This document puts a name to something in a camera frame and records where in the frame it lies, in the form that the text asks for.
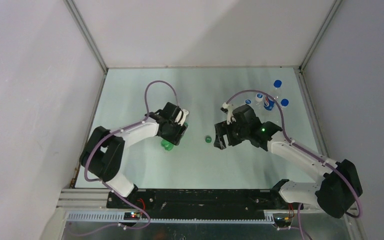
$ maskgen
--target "white wall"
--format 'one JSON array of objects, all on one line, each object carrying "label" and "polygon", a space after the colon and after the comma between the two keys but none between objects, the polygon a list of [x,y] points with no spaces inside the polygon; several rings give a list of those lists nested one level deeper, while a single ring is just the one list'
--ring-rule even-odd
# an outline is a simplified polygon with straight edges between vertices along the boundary
[{"label": "white wall", "polygon": [[306,80],[332,157],[357,167],[367,236],[384,239],[384,1],[344,1]]},{"label": "white wall", "polygon": [[62,0],[0,0],[0,240],[39,238],[102,74]]},{"label": "white wall", "polygon": [[299,65],[334,0],[76,0],[110,67]]}]

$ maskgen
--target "white table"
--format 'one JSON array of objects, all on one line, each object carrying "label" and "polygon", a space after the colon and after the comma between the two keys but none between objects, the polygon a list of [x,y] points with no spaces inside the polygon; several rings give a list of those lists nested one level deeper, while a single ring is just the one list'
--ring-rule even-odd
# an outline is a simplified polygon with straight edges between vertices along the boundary
[{"label": "white table", "polygon": [[[113,129],[142,119],[146,113],[145,87],[151,81],[164,80],[176,89],[180,106],[190,111],[186,121],[189,128],[180,145],[171,151],[160,146],[160,137],[146,139],[124,151],[121,171],[139,188],[269,189],[281,179],[312,182],[293,164],[247,141],[224,150],[205,142],[206,135],[214,142],[214,124],[226,119],[220,111],[222,103],[241,90],[267,91],[278,79],[283,82],[282,98],[289,100],[284,110],[288,135],[317,150],[291,67],[110,69],[92,129],[98,126]],[[245,93],[233,103],[238,105],[254,98],[255,94]],[[167,85],[157,83],[148,91],[148,102],[150,110],[155,112],[166,102],[175,104],[176,100]],[[280,118],[278,111],[272,114],[271,119]],[[76,188],[103,188],[99,182],[86,182],[83,172],[81,167]]]}]

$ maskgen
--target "blue bottle cap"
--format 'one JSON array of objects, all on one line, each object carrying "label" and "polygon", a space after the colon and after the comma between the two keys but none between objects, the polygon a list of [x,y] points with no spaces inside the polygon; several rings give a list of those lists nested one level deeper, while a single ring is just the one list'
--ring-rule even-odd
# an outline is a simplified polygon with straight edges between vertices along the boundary
[{"label": "blue bottle cap", "polygon": [[276,81],[274,81],[273,85],[274,85],[275,88],[280,88],[281,85],[282,85],[282,81],[281,80],[276,80]]},{"label": "blue bottle cap", "polygon": [[280,101],[280,105],[282,105],[283,107],[286,107],[288,104],[289,104],[289,100],[286,98],[284,98],[284,99],[282,99],[282,101]]}]

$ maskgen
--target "robotic arm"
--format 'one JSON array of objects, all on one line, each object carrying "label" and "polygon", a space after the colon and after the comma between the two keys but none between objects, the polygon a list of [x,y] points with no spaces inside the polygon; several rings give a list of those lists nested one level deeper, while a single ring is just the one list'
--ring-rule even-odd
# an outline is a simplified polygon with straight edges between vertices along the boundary
[{"label": "robotic arm", "polygon": [[[121,130],[104,141],[101,148],[93,155],[88,170],[121,196],[127,197],[137,187],[120,171],[124,150],[154,136],[159,136],[176,146],[179,145],[188,128],[184,124],[188,114],[186,109],[181,109],[170,102],[162,110],[150,112],[145,121]],[[94,147],[110,132],[113,131],[102,126],[95,128],[80,156],[80,163],[83,167]]]},{"label": "robotic arm", "polygon": [[[225,136],[229,146],[236,146],[248,140],[256,148],[262,148],[292,162],[314,180],[314,183],[293,182],[288,179],[278,182],[272,190],[277,191],[285,202],[310,204],[322,208],[334,218],[342,217],[355,199],[341,178],[326,167],[327,163],[336,166],[336,170],[350,182],[358,197],[363,193],[356,167],[350,161],[345,159],[337,162],[319,155],[292,138],[287,141],[281,127],[270,121],[261,123],[254,110],[247,104],[234,110],[224,104],[221,110],[227,113],[228,119],[215,125],[214,147],[225,149]],[[319,155],[324,163],[320,163],[292,143]]]}]

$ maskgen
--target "green object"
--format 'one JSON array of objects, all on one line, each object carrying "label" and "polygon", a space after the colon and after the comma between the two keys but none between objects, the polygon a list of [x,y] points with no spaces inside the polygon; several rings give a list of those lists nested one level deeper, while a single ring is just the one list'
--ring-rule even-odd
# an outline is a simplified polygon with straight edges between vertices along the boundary
[{"label": "green object", "polygon": [[209,135],[206,135],[205,136],[205,142],[209,144],[209,143],[211,143],[211,141],[212,141],[211,137]]},{"label": "green object", "polygon": [[175,145],[165,139],[161,141],[161,147],[163,147],[166,151],[171,151]]}]

